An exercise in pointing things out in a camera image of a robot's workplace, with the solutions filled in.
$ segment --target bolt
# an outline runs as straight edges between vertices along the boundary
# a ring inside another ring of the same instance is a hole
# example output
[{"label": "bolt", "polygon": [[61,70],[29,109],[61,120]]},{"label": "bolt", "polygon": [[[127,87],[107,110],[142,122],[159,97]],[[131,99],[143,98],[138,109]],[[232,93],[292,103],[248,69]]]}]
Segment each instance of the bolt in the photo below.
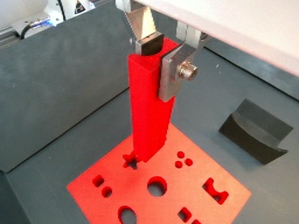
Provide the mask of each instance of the bolt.
[{"label": "bolt", "polygon": [[179,76],[182,79],[193,81],[198,74],[199,68],[189,61],[185,61],[179,66]]}]

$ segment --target red board with holes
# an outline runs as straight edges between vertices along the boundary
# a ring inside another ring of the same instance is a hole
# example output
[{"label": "red board with holes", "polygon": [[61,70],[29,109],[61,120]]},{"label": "red board with holes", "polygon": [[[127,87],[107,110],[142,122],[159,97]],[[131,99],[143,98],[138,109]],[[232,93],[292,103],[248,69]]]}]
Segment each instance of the red board with holes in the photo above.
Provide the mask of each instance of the red board with holes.
[{"label": "red board with holes", "polygon": [[[119,224],[125,209],[139,224],[228,224],[245,206],[249,189],[171,125],[165,147],[135,162],[133,136],[70,183],[70,193],[93,224]],[[163,195],[154,196],[149,185]]]}]

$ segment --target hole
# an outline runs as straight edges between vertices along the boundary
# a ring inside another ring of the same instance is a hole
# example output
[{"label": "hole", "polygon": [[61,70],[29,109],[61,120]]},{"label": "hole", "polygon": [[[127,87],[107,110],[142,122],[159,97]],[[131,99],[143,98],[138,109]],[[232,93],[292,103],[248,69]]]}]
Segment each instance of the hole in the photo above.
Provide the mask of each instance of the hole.
[{"label": "hole", "polygon": [[118,218],[122,224],[137,224],[137,213],[129,206],[119,208]]},{"label": "hole", "polygon": [[178,152],[178,158],[185,158],[185,153],[182,151]]},{"label": "hole", "polygon": [[202,224],[198,220],[195,220],[191,224]]},{"label": "hole", "polygon": [[162,197],[167,191],[167,183],[163,178],[154,177],[149,180],[147,191],[155,196]]},{"label": "hole", "polygon": [[193,166],[193,160],[191,160],[190,158],[187,158],[187,159],[185,160],[185,163],[186,163],[189,166]]},{"label": "hole", "polygon": [[219,196],[213,196],[213,198],[219,202],[221,201],[221,197]]},{"label": "hole", "polygon": [[218,201],[218,203],[222,205],[230,194],[229,192],[218,192],[214,188],[214,179],[209,178],[209,180],[206,181],[206,183],[203,184],[202,188],[205,189],[205,191],[209,193],[209,195]]},{"label": "hole", "polygon": [[182,218],[183,222],[187,222],[190,218],[193,217],[193,213],[190,210],[185,207],[182,211],[178,213],[179,217]]},{"label": "hole", "polygon": [[113,194],[113,189],[110,186],[106,186],[102,190],[102,195],[105,198],[109,198],[111,196],[111,194]]},{"label": "hole", "polygon": [[134,170],[138,169],[138,159],[137,154],[133,152],[130,155],[125,155],[123,159],[126,160],[125,168],[131,167]]},{"label": "hole", "polygon": [[93,183],[95,187],[101,187],[105,184],[105,179],[101,175],[98,175],[94,179],[93,179]]},{"label": "hole", "polygon": [[178,169],[183,168],[183,162],[182,162],[182,161],[177,161],[177,162],[175,162],[175,167],[177,167]]}]

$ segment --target metal bracket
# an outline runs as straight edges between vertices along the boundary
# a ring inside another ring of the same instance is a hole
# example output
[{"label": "metal bracket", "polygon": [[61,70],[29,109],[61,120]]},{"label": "metal bracket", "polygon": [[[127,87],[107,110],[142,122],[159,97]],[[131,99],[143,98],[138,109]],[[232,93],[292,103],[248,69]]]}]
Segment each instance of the metal bracket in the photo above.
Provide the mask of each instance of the metal bracket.
[{"label": "metal bracket", "polygon": [[[161,52],[165,35],[155,29],[151,9],[134,0],[117,0],[117,7],[126,12],[135,34],[135,53],[154,55]],[[181,91],[183,80],[191,81],[198,74],[194,55],[211,37],[187,24],[178,22],[177,37],[185,44],[163,57],[159,98],[169,102]]]},{"label": "metal bracket", "polygon": [[178,23],[177,37],[185,44],[163,57],[159,98],[169,102],[182,88],[183,80],[193,81],[198,67],[193,64],[195,53],[205,47],[211,37],[187,24]]}]

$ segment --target gray panel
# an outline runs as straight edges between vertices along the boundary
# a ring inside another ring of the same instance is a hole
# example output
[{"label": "gray panel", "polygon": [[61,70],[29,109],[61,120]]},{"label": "gray panel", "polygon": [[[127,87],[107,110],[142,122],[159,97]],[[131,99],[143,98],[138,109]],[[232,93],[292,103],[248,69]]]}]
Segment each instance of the gray panel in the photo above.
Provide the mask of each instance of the gray panel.
[{"label": "gray panel", "polygon": [[127,88],[122,17],[111,2],[0,51],[5,172]]},{"label": "gray panel", "polygon": [[15,193],[3,172],[0,172],[0,223],[30,224],[25,210],[21,206],[18,198],[15,197]]},{"label": "gray panel", "polygon": [[[183,85],[173,123],[253,192],[234,223],[297,224],[299,103],[207,49],[195,61],[199,77]],[[294,126],[281,144],[289,153],[266,166],[219,133],[246,98]],[[129,103],[126,91],[7,174],[33,224],[89,223],[67,184],[130,135]]]},{"label": "gray panel", "polygon": [[223,58],[250,71],[258,78],[299,100],[299,77],[292,75],[217,39],[207,44],[207,47]]}]

